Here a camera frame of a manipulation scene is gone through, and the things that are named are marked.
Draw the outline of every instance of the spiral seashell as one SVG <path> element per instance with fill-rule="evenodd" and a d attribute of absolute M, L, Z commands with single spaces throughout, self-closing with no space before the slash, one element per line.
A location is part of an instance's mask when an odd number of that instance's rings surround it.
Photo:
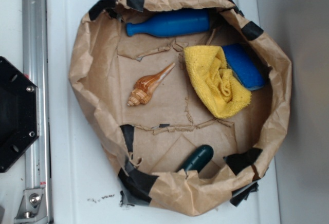
<path fill-rule="evenodd" d="M 153 92 L 162 80 L 170 73 L 176 63 L 171 63 L 161 72 L 155 75 L 148 75 L 137 80 L 134 90 L 128 99 L 128 106 L 137 106 L 139 104 L 147 104 L 152 98 Z"/>

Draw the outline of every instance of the yellow towel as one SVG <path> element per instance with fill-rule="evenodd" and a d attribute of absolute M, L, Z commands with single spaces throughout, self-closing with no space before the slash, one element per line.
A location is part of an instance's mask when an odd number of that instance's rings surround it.
<path fill-rule="evenodd" d="M 232 117 L 250 104 L 251 92 L 227 68 L 221 47 L 192 46 L 184 54 L 192 86 L 216 118 Z"/>

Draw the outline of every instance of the dark green bottle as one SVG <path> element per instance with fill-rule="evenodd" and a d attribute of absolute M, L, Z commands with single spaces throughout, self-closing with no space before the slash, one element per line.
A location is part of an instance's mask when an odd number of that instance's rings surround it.
<path fill-rule="evenodd" d="M 209 145 L 201 145 L 197 148 L 180 166 L 179 170 L 184 169 L 185 172 L 189 170 L 197 170 L 198 173 L 208 164 L 214 155 L 214 150 Z"/>

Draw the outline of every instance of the brown paper bag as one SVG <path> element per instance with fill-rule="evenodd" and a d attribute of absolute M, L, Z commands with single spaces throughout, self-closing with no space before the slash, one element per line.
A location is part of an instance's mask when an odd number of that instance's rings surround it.
<path fill-rule="evenodd" d="M 213 29 L 166 39 L 125 35 L 127 22 L 183 8 L 208 9 Z M 268 83 L 253 91 L 248 107 L 218 120 L 191 86 L 182 51 L 186 46 L 232 43 L 245 47 Z M 171 62 L 178 66 L 151 101 L 127 106 L 136 80 Z M 291 62 L 232 0 L 100 0 L 81 21 L 69 79 L 133 204 L 191 216 L 207 212 L 250 191 L 287 133 Z M 213 147 L 214 157 L 200 174 L 176 172 L 202 144 Z"/>

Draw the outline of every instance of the blue bottle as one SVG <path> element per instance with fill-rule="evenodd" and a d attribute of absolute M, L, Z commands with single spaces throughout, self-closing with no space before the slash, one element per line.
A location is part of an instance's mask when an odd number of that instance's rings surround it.
<path fill-rule="evenodd" d="M 209 30 L 209 14 L 207 10 L 178 10 L 154 15 L 140 24 L 127 23 L 128 36 L 147 33 L 160 38 L 186 35 Z"/>

